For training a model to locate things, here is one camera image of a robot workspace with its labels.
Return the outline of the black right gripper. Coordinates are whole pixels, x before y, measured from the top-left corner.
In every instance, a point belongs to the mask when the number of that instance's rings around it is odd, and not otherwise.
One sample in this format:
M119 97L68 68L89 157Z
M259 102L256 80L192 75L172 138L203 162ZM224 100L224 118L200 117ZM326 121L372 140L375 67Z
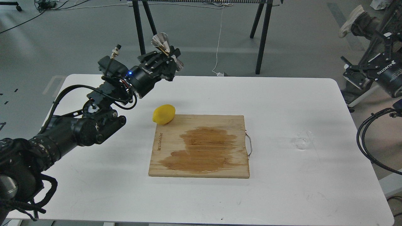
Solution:
M380 58L375 56L366 63L353 65L341 56L345 63L343 76L361 91L367 91L372 83L377 82L392 98L397 98L402 95L402 66L401 56L393 52L393 45L401 41L401 31L386 34L376 31L375 35L384 43Z

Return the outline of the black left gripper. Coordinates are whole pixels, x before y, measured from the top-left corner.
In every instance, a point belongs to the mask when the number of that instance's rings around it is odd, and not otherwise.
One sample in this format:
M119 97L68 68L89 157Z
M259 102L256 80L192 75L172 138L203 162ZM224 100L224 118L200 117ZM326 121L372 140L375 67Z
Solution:
M181 52L178 48L170 47L166 55L162 52L149 52L138 56L140 64L129 69L127 80L139 98L142 99L161 79L173 81L178 69L178 57Z

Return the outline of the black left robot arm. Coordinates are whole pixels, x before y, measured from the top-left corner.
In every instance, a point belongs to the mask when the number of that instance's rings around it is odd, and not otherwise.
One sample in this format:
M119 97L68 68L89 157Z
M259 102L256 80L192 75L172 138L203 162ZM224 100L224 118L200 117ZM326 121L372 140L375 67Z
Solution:
M49 203L57 189L57 181L43 174L69 151L77 146L102 144L126 124L126 117L119 116L111 107L115 104L127 109L126 104L137 104L162 79L172 81L175 73L183 68L178 59L178 48L166 43L155 44L157 51L138 57L139 65L128 69L115 60L121 48L117 45L111 56L98 62L104 81L98 88L72 85L62 90L52 104L49 116L39 133L26 140L4 138L1 140L1 222L9 212L17 210L38 220L38 213ZM88 101L79 109L61 116L55 115L56 107L69 92L90 89Z

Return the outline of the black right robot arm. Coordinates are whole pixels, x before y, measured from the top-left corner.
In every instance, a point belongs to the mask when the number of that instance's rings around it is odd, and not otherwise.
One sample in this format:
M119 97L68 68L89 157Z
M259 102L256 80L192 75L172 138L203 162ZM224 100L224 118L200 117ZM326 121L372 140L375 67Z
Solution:
M401 175L401 31L375 35L384 50L353 65L344 57L346 83L366 93L361 105L350 105L355 120L357 146L381 176Z

